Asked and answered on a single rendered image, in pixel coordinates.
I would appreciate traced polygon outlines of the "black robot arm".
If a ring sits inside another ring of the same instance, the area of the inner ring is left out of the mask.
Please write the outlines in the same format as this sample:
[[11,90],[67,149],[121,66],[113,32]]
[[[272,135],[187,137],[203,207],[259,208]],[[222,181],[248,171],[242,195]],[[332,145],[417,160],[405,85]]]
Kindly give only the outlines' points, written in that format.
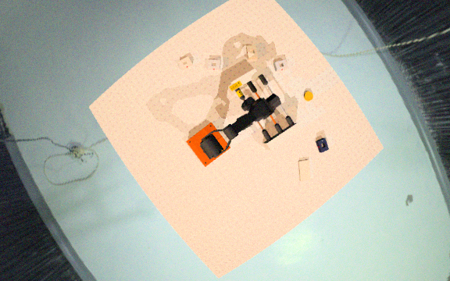
[[[248,97],[244,103],[242,103],[241,107],[245,111],[249,111],[249,113],[241,117],[235,123],[227,125],[222,130],[213,130],[208,133],[201,139],[202,142],[200,142],[200,148],[209,160],[218,157],[229,148],[231,141],[238,136],[243,129],[255,121],[258,122],[261,119],[267,119],[274,113],[274,109],[280,105],[280,98],[274,93],[268,98],[258,98],[257,100],[254,100],[252,97]],[[224,150],[219,141],[212,134],[213,132],[220,131],[223,131],[229,139]]]

